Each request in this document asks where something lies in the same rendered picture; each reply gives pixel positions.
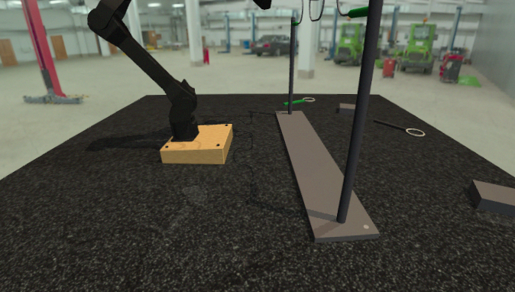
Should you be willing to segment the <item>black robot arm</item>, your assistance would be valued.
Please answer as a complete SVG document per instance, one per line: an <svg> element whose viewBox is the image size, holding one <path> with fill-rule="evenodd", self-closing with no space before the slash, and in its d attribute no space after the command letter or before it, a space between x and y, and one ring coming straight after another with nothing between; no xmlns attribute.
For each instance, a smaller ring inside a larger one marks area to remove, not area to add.
<svg viewBox="0 0 515 292"><path fill-rule="evenodd" d="M199 132L192 112L197 95L184 79L173 78L132 36L122 21L131 0L100 0L87 17L89 28L117 46L136 63L167 95L173 104L168 115L173 138L171 142L194 141Z"/></svg>

